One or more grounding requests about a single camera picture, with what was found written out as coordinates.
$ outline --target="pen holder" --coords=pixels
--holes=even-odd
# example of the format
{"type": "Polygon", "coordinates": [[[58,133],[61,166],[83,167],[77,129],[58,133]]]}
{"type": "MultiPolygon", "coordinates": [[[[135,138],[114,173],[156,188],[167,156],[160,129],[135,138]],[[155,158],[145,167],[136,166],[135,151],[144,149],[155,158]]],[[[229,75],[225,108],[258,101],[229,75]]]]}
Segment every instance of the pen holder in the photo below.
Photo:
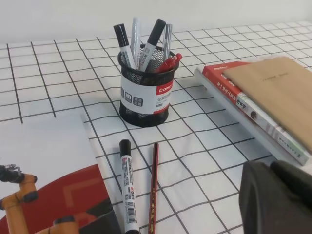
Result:
{"type": "Polygon", "coordinates": [[[132,69],[124,63],[121,53],[120,116],[128,123],[139,127],[157,126],[168,118],[170,93],[175,71],[179,63],[170,71],[153,73],[163,63],[163,51],[156,47],[145,72],[132,69]]]}

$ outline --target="marker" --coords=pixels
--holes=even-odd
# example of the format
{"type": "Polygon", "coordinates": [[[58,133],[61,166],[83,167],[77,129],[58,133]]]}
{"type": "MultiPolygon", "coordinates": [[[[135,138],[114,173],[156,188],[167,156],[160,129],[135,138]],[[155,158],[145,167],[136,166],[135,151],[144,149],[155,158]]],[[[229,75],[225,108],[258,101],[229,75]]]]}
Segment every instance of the marker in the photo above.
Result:
{"type": "Polygon", "coordinates": [[[121,55],[123,56],[124,63],[133,69],[136,69],[135,62],[133,60],[133,56],[131,53],[129,41],[127,38],[127,33],[125,29],[125,25],[118,24],[114,26],[114,30],[117,36],[118,44],[120,47],[121,55]]]}
{"type": "Polygon", "coordinates": [[[141,21],[139,18],[134,17],[132,20],[131,52],[137,69],[140,61],[140,50],[141,50],[141,21]]]}
{"type": "Polygon", "coordinates": [[[164,62],[170,56],[170,45],[171,45],[171,34],[172,34],[172,24],[166,24],[165,34],[164,34],[164,62]]]}
{"type": "Polygon", "coordinates": [[[140,63],[139,63],[139,70],[145,72],[148,63],[150,62],[150,59],[153,55],[153,52],[156,48],[156,45],[159,41],[159,38],[162,34],[162,31],[164,30],[164,27],[166,26],[166,22],[157,19],[154,28],[148,37],[147,43],[145,44],[145,47],[143,49],[142,55],[140,57],[140,63]]]}
{"type": "Polygon", "coordinates": [[[131,142],[129,140],[122,140],[119,143],[121,166],[122,166],[122,197],[124,207],[124,224],[125,234],[139,234],[139,227],[137,223],[136,205],[135,205],[135,191],[133,185],[132,174],[132,158],[131,158],[131,142]]]}

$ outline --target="brown notebook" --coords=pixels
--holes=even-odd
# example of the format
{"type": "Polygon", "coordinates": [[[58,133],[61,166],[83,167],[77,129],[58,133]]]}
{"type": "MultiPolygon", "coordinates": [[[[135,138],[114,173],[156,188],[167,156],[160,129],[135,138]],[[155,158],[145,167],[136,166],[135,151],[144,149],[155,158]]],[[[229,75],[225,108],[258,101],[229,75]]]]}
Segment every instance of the brown notebook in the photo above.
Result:
{"type": "Polygon", "coordinates": [[[312,150],[312,73],[279,57],[230,68],[233,83],[312,150]]]}

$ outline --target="red pen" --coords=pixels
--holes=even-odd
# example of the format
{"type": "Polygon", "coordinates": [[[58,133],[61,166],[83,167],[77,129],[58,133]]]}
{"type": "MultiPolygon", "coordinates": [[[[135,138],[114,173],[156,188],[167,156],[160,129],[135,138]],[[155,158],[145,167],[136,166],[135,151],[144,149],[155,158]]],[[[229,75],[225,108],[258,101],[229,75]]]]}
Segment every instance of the red pen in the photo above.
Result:
{"type": "Polygon", "coordinates": [[[182,59],[182,54],[176,54],[176,56],[168,58],[162,65],[160,65],[155,72],[167,72],[170,71],[176,64],[182,59]]]}

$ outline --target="red pencil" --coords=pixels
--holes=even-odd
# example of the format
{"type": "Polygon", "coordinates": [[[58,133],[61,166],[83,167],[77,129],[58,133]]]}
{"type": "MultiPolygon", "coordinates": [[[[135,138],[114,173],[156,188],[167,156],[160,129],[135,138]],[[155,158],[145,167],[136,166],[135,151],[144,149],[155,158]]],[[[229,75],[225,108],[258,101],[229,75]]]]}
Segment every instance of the red pencil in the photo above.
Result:
{"type": "Polygon", "coordinates": [[[155,234],[158,152],[159,152],[159,144],[155,143],[154,148],[153,148],[152,181],[151,181],[151,196],[150,196],[150,215],[149,215],[149,222],[148,222],[148,233],[149,234],[155,234]]]}

